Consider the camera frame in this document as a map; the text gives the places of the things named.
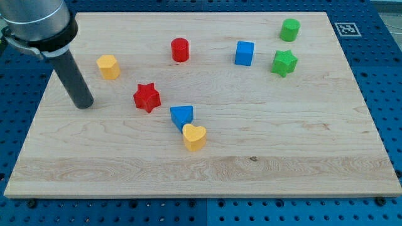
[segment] yellow heart-shaped block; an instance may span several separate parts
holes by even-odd
[[[207,142],[207,129],[202,126],[195,127],[191,124],[183,126],[183,141],[189,151],[198,151]]]

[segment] toy block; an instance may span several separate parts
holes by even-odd
[[[188,41],[184,38],[176,38],[170,43],[171,57],[176,62],[185,62],[190,57]]]
[[[288,51],[276,51],[274,62],[272,64],[272,73],[277,73],[282,77],[286,77],[287,73],[291,73],[295,70],[297,64],[297,58]]]
[[[136,107],[150,113],[152,109],[161,105],[159,92],[155,90],[154,83],[148,85],[138,84],[137,92],[133,95]]]
[[[185,124],[183,126],[183,142],[189,151],[198,151],[207,143],[206,128]]]
[[[96,64],[104,79],[116,79],[120,75],[119,62],[114,55],[103,55],[96,61]]]
[[[193,106],[170,107],[170,117],[177,129],[183,133],[183,126],[193,121]]]
[[[283,21],[280,37],[283,41],[295,41],[299,29],[299,21],[295,19],[286,19]]]
[[[238,41],[236,48],[236,59],[234,64],[251,66],[254,53],[254,43],[247,41]]]

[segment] blue triangular prism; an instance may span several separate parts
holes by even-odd
[[[183,126],[193,121],[193,106],[170,107],[170,117],[177,129],[182,133]]]

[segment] red block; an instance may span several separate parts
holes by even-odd
[[[154,83],[148,85],[138,84],[137,92],[133,95],[136,107],[150,113],[154,107],[161,105],[159,92],[155,90]]]
[[[176,62],[185,62],[190,57],[188,41],[184,38],[176,38],[170,43],[171,57]]]

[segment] green cylinder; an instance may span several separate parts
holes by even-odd
[[[281,30],[281,39],[283,41],[295,41],[299,32],[300,23],[295,19],[286,19],[283,21]]]

